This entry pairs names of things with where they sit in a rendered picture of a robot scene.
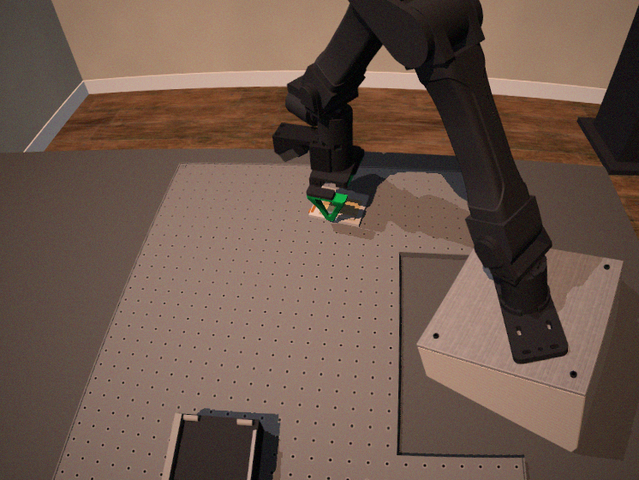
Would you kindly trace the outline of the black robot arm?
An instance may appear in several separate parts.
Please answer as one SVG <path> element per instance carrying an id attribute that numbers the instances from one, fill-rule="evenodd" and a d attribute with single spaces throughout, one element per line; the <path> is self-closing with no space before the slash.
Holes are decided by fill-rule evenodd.
<path id="1" fill-rule="evenodd" d="M 331 149 L 319 139 L 335 147 L 351 140 L 347 103 L 359 97 L 366 68 L 383 45 L 406 70 L 415 69 L 441 116 L 467 191 L 465 221 L 475 253 L 493 275 L 514 362 L 566 355 L 547 284 L 545 254 L 552 241 L 493 99 L 480 44 L 480 1 L 348 1 L 328 46 L 287 84 L 287 110 L 313 127 L 280 123 L 274 152 L 287 162 L 309 151 L 311 170 L 331 173 Z"/>

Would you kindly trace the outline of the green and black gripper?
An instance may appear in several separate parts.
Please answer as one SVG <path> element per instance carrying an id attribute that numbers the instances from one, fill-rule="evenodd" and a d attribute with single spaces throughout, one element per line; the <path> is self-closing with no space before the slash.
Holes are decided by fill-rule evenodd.
<path id="1" fill-rule="evenodd" d="M 350 141 L 339 145 L 339 147 L 328 146 L 320 139 L 319 143 L 331 149 L 331 173 L 312 170 L 309 177 L 307 198 L 321 211 L 326 220 L 334 221 L 348 196 L 335 193 L 334 189 L 321 187 L 325 183 L 335 183 L 337 188 L 346 189 L 353 178 L 351 174 L 356 174 L 362 162 L 364 149 L 353 145 L 353 136 Z M 335 206 L 332 214 L 327 212 L 322 201 L 332 202 L 332 205 Z"/>

